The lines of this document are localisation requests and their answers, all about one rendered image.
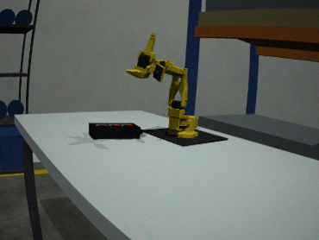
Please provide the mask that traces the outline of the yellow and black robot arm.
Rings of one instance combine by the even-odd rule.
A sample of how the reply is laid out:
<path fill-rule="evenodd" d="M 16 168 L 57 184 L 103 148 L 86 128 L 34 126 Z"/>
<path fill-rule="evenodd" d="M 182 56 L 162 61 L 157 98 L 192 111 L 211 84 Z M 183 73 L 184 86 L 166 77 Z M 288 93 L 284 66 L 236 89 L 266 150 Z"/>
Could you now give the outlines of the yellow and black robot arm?
<path fill-rule="evenodd" d="M 168 62 L 168 63 L 167 63 Z M 194 116 L 184 116 L 187 103 L 187 68 L 180 68 L 172 65 L 171 61 L 156 60 L 156 63 L 162 65 L 166 70 L 165 73 L 172 75 L 172 84 L 169 91 L 169 101 L 168 104 L 171 108 L 168 108 L 169 116 L 169 130 L 167 134 L 177 135 L 178 138 L 194 138 L 197 137 L 198 132 L 195 131 L 196 120 Z M 171 68 L 172 67 L 172 68 Z M 180 78 L 178 82 L 178 78 Z M 180 92 L 181 101 L 176 101 L 175 95 L 177 91 Z M 178 133 L 177 133 L 178 132 Z M 180 132 L 180 133 L 179 133 Z"/>

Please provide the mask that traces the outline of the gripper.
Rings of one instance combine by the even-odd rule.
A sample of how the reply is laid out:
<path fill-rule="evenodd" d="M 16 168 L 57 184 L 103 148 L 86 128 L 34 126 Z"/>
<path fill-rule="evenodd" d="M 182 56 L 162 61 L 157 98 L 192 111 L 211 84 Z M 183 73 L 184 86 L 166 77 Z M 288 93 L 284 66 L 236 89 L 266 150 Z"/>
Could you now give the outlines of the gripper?
<path fill-rule="evenodd" d="M 132 73 L 133 76 L 139 79 L 149 78 L 149 75 L 153 73 L 153 77 L 162 83 L 165 68 L 156 63 L 155 66 L 155 54 L 153 54 L 153 46 L 155 43 L 155 33 L 151 33 L 150 39 L 147 43 L 147 46 L 144 50 L 141 50 L 138 53 L 138 64 L 135 65 L 134 70 L 128 70 L 127 73 Z M 150 55 L 148 55 L 150 54 Z M 154 71 L 157 70 L 157 71 Z"/>

